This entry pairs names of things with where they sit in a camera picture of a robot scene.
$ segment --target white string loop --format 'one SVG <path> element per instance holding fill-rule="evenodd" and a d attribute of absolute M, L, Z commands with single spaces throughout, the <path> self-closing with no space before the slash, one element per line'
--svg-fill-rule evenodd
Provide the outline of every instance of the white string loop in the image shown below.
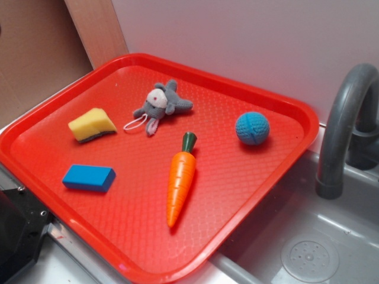
<path fill-rule="evenodd" d="M 140 121 L 140 120 L 143 120 L 142 122 L 140 122 L 139 124 L 135 125 L 135 126 L 132 126 L 132 127 L 129 127 L 130 125 Z M 128 130 L 132 130 L 132 129 L 135 129 L 137 127 L 140 127 L 142 124 L 144 124 L 144 122 L 147 120 L 147 114 L 143 114 L 141 117 L 138 117 L 137 119 L 133 120 L 133 121 L 130 121 L 129 123 L 125 124 L 124 126 L 124 130 L 125 131 L 128 131 Z"/>

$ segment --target toy face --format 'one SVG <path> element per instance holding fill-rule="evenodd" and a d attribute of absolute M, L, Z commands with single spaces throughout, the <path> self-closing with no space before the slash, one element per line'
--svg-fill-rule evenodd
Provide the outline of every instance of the toy face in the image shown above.
<path fill-rule="evenodd" d="M 147 94 L 146 99 L 153 107 L 156 108 L 166 108 L 167 107 L 167 97 L 163 90 L 154 89 Z"/>

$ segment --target drain cover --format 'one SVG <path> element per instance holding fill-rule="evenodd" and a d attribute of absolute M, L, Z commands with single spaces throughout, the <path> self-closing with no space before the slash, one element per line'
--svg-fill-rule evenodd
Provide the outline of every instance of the drain cover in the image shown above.
<path fill-rule="evenodd" d="M 339 265 L 333 244 L 316 235 L 298 235 L 290 239 L 282 249 L 281 258 L 286 271 L 306 283 L 328 280 Z"/>

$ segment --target toy ear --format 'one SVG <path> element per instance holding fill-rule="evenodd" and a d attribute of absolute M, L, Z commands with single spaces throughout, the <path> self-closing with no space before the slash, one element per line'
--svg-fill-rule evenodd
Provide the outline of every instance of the toy ear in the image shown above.
<path fill-rule="evenodd" d="M 178 89 L 178 83 L 174 79 L 171 79 L 170 81 L 168 81 L 166 87 L 167 89 L 170 89 L 176 92 L 176 90 Z"/>
<path fill-rule="evenodd" d="M 150 121 L 146 124 L 146 134 L 147 136 L 152 136 L 155 134 L 158 128 L 159 120 L 155 118 L 150 119 Z"/>
<path fill-rule="evenodd" d="M 154 85 L 154 88 L 161 89 L 162 91 L 166 92 L 166 86 L 164 84 L 162 84 L 162 83 L 156 83 Z"/>

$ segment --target knitted ball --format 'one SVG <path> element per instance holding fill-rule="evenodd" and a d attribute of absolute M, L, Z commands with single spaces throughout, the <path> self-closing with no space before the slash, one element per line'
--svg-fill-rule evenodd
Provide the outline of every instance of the knitted ball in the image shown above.
<path fill-rule="evenodd" d="M 270 132 L 267 119 L 258 112 L 247 112 L 241 115 L 236 123 L 236 134 L 247 145 L 260 145 Z"/>

